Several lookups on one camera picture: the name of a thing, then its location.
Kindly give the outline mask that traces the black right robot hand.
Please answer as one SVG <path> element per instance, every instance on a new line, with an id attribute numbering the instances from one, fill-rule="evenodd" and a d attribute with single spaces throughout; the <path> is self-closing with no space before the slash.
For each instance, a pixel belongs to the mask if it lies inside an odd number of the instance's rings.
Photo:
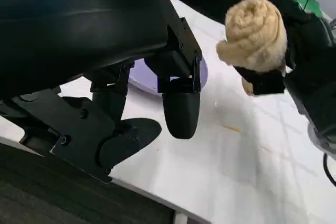
<path id="1" fill-rule="evenodd" d="M 300 114 L 310 122 L 317 145 L 335 150 L 335 35 L 328 21 L 306 13 L 291 0 L 273 0 L 287 33 L 285 64 L 291 72 L 281 76 L 272 70 L 257 73 L 236 67 L 253 85 L 255 95 L 287 90 Z"/>

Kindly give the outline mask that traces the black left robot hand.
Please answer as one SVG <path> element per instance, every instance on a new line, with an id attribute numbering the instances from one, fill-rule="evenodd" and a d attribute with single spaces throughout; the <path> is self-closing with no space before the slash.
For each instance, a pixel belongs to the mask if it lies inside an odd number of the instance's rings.
<path id="1" fill-rule="evenodd" d="M 1 0 L 1 116 L 22 144 L 102 182 L 159 122 L 122 118 L 134 63 L 157 77 L 170 134 L 191 139 L 202 51 L 170 0 Z"/>

